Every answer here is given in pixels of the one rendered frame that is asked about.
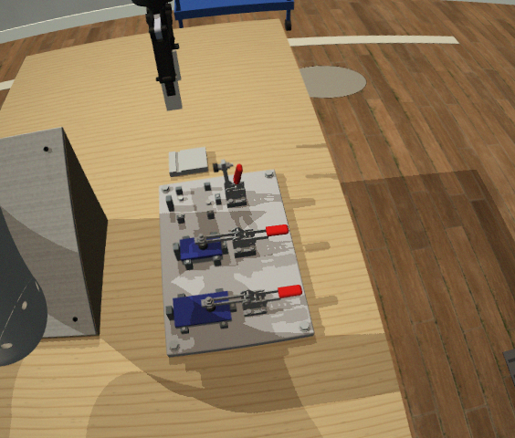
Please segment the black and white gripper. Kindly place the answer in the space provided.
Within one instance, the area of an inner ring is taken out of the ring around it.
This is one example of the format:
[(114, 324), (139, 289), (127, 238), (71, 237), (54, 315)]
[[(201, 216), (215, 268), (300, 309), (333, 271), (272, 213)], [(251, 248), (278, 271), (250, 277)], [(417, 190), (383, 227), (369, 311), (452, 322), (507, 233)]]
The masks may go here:
[(179, 49), (179, 43), (174, 43), (172, 6), (168, 4), (171, 1), (173, 0), (132, 0), (134, 4), (146, 7), (146, 23), (149, 25), (159, 76), (156, 81), (162, 85), (167, 111), (183, 108), (178, 86), (181, 74), (176, 49)]

